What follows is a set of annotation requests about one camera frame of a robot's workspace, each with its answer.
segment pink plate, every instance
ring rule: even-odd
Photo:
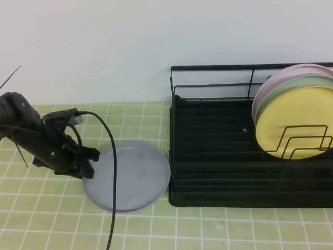
[[[321,74],[327,77],[333,77],[333,71],[317,64],[297,64],[281,70],[278,74],[271,76],[259,89],[252,105],[252,118],[258,111],[258,107],[265,96],[280,84],[288,81],[290,78],[301,76],[303,74]]]

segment black cable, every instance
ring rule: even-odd
[[[106,250],[110,249],[112,235],[113,235],[113,229],[114,229],[114,220],[116,218],[116,186],[117,186],[117,156],[116,156],[116,145],[114,143],[114,139],[112,137],[111,131],[109,130],[108,126],[105,124],[105,122],[100,118],[96,113],[90,112],[90,111],[80,111],[79,115],[93,115],[95,116],[104,126],[106,131],[108,132],[111,144],[112,144],[112,150],[113,150],[113,205],[112,205],[112,221],[111,221],[111,229],[109,234],[109,240],[108,244],[106,246]]]

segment countertop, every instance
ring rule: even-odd
[[[35,106],[42,115],[72,105]],[[168,155],[170,103],[75,105],[104,119],[116,141],[143,140]],[[110,140],[94,117],[77,126],[83,145]],[[111,213],[85,196],[81,180],[27,169],[15,145],[0,143],[0,249],[105,249]],[[117,215],[116,250],[332,250],[333,209],[173,207],[166,192],[147,209]]]

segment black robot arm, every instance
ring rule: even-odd
[[[7,137],[34,155],[33,164],[37,167],[92,179],[94,169],[89,160],[98,161],[99,151],[84,147],[65,134],[66,126],[73,128],[80,119],[75,108],[51,112],[41,119],[21,94],[0,96],[0,140]]]

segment black dish rack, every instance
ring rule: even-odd
[[[316,64],[333,67],[333,62]],[[262,83],[252,82],[253,75],[256,70],[283,69],[291,65],[294,64],[171,67],[169,201],[172,205],[333,207],[333,150],[330,146],[317,148],[325,152],[315,157],[289,160],[263,151],[255,138],[250,92],[251,87]],[[248,83],[173,85],[175,71],[219,70],[251,70],[252,74]],[[178,88],[226,86],[246,86],[248,94],[219,99],[181,98],[175,94]],[[332,137],[326,135],[325,124],[313,126],[323,127],[324,132],[308,137],[329,138],[332,142]],[[297,127],[312,126],[300,124]]]

